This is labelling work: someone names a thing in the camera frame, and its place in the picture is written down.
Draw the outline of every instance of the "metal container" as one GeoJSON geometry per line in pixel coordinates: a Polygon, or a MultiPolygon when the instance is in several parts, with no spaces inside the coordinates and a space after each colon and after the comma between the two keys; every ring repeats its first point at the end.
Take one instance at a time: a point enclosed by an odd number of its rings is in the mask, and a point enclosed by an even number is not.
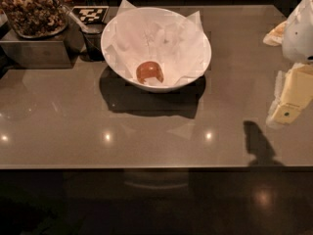
{"type": "Polygon", "coordinates": [[[23,38],[53,36],[67,27],[60,0],[0,0],[15,33],[23,38]]]}
{"type": "Polygon", "coordinates": [[[103,61],[105,58],[101,50],[101,36],[106,24],[104,23],[90,23],[90,28],[95,29],[93,33],[86,33],[80,30],[83,34],[87,53],[90,61],[103,61]]]}

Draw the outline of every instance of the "white tissue paper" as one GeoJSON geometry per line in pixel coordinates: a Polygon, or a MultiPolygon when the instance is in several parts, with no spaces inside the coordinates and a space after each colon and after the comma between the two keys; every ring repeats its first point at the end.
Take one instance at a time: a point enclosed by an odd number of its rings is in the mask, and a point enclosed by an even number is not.
{"type": "Polygon", "coordinates": [[[133,83],[139,84],[136,69],[146,61],[155,61],[162,69],[163,82],[146,79],[145,85],[156,87],[186,84],[208,67],[211,49],[199,12],[185,18],[163,9],[136,8],[123,0],[109,24],[102,37],[104,56],[133,83]]]}
{"type": "Polygon", "coordinates": [[[278,24],[263,38],[263,43],[270,46],[280,46],[282,45],[284,38],[284,30],[286,26],[286,21],[278,24]]]}

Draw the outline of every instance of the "table top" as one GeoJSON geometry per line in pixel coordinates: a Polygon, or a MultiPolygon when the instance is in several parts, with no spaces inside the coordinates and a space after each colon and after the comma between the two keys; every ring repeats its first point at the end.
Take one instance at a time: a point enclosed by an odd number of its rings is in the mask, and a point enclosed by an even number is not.
{"type": "Polygon", "coordinates": [[[291,64],[262,39],[283,15],[269,5],[169,9],[201,12],[212,48],[203,77],[154,94],[81,58],[69,70],[9,70],[0,79],[0,168],[313,165],[312,108],[284,129],[265,125],[276,73],[291,64]]]}

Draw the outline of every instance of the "dried food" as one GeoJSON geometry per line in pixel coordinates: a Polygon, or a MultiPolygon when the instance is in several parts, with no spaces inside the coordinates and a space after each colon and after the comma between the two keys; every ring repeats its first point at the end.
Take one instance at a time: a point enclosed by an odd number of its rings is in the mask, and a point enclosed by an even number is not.
{"type": "Polygon", "coordinates": [[[59,0],[0,0],[15,32],[25,38],[54,35],[67,26],[59,0]]]}

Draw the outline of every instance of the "container of food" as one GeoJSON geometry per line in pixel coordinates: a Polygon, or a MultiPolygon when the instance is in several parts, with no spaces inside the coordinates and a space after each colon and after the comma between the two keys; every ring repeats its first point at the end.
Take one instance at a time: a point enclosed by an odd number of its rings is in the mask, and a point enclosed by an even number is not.
{"type": "MultiPolygon", "coordinates": [[[[119,12],[126,6],[121,4],[119,12]]],[[[154,93],[170,92],[196,81],[211,60],[200,12],[184,17],[154,7],[130,7],[117,13],[103,31],[101,49],[113,71],[154,93]]]]}
{"type": "Polygon", "coordinates": [[[10,27],[23,38],[53,36],[67,27],[60,0],[0,0],[10,27]]]}

